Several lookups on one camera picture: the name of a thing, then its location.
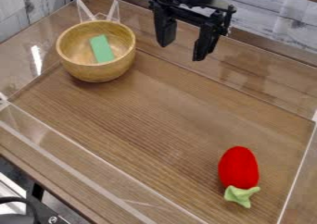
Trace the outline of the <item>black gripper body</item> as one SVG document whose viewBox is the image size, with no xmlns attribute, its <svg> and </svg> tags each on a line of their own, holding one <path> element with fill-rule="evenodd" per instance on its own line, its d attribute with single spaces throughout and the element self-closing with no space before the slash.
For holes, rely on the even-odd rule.
<svg viewBox="0 0 317 224">
<path fill-rule="evenodd" d="M 192 25 L 200 26 L 207 22 L 221 28 L 226 35 L 233 14 L 237 8 L 225 0 L 151 0 L 150 7 L 168 8 L 175 20 L 180 19 Z"/>
</svg>

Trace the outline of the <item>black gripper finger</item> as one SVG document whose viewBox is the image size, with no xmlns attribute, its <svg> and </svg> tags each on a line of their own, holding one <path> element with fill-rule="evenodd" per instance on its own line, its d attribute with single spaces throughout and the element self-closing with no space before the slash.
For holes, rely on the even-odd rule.
<svg viewBox="0 0 317 224">
<path fill-rule="evenodd" d="M 166 47 L 175 40 L 176 21 L 168 8 L 154 7 L 154 21 L 158 44 Z"/>
<path fill-rule="evenodd" d="M 218 26 L 207 22 L 200 26 L 199 37 L 194 42 L 192 60 L 202 61 L 207 54 L 212 52 L 219 39 Z"/>
</svg>

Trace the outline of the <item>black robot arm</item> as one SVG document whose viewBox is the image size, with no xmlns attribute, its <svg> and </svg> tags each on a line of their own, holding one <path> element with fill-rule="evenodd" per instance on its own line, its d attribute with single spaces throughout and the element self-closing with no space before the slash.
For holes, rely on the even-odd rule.
<svg viewBox="0 0 317 224">
<path fill-rule="evenodd" d="M 159 46 L 166 47 L 175 40 L 176 22 L 182 20 L 199 28 L 191 60 L 202 61 L 227 35 L 237 8 L 223 0 L 150 0 L 148 4 Z"/>
</svg>

